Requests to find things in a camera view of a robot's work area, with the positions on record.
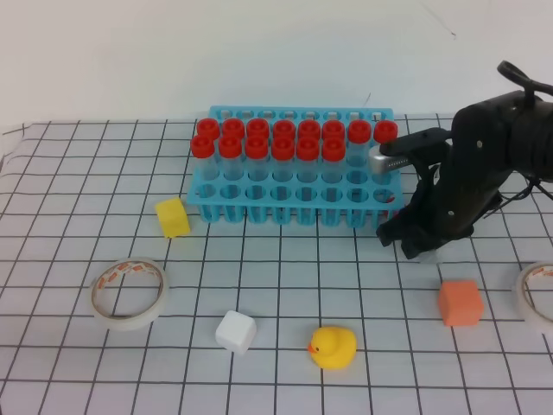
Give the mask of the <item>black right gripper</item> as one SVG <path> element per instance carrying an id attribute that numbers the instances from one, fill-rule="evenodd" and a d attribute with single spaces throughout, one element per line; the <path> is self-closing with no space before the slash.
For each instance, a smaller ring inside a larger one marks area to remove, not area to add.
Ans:
<path id="1" fill-rule="evenodd" d="M 507 142 L 523 106 L 524 93 L 516 91 L 459 110 L 437 184 L 419 206 L 404 207 L 378 227 L 382 245 L 401 240 L 404 256 L 414 259 L 468 236 L 512 172 Z"/>

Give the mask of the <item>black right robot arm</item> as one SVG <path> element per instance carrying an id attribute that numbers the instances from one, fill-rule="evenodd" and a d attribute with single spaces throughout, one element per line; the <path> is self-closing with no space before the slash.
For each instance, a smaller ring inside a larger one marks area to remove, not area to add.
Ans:
<path id="1" fill-rule="evenodd" d="M 459 110 L 448 131 L 411 133 L 379 151 L 406 158 L 420 177 L 409 204 L 376 231 L 383 246 L 399 241 L 413 259 L 471 236 L 474 223 L 500 207 L 511 173 L 552 180 L 552 104 L 507 93 Z"/>

